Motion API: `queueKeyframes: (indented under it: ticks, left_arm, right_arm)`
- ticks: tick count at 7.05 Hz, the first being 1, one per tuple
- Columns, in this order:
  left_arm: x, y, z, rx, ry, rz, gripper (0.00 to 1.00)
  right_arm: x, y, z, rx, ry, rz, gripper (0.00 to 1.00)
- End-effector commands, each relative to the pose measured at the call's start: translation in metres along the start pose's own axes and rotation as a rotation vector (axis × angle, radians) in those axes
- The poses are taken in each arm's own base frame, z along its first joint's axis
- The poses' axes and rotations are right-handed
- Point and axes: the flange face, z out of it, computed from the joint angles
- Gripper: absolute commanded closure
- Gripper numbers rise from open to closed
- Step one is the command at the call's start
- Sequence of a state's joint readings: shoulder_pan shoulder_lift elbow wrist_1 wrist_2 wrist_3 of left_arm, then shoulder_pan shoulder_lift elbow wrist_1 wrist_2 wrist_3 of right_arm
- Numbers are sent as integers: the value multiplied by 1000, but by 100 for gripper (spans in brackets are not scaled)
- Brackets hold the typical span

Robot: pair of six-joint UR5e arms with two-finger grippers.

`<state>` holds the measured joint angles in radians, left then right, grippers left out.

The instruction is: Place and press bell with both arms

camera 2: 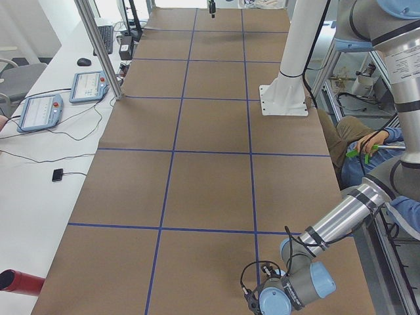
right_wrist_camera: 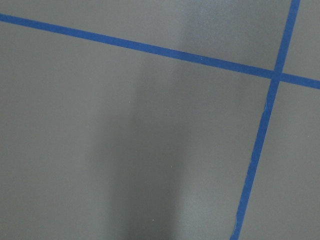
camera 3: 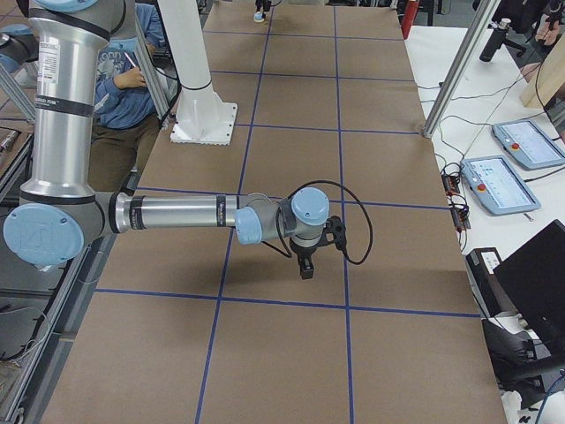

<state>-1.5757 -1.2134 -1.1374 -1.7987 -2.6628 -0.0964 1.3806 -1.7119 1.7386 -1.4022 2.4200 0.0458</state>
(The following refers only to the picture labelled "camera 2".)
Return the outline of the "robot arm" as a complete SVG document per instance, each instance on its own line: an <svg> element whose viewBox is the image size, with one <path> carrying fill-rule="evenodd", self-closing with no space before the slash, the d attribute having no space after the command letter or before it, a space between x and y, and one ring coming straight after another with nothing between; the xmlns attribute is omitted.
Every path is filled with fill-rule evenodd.
<svg viewBox="0 0 420 315"><path fill-rule="evenodd" d="M314 257L397 196L419 199L419 2L340 1L335 48L383 54L406 149L368 173L361 185L297 239L282 242L286 273L266 262L265 281L244 289L255 314L290 314L333 293L335 282Z"/></svg>

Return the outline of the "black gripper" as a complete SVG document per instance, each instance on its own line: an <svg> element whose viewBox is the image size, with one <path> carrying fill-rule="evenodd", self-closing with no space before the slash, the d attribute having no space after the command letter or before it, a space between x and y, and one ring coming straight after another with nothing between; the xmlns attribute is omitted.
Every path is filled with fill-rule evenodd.
<svg viewBox="0 0 420 315"><path fill-rule="evenodd" d="M216 11L216 3L214 0L207 0L207 7L209 9L209 12L215 12Z"/></svg>
<svg viewBox="0 0 420 315"><path fill-rule="evenodd" d="M259 306L258 288L251 290L249 288L246 288L246 286L243 285L242 291L243 291L243 296L245 300L247 301L248 309L252 311L254 315L261 315L262 312Z"/></svg>

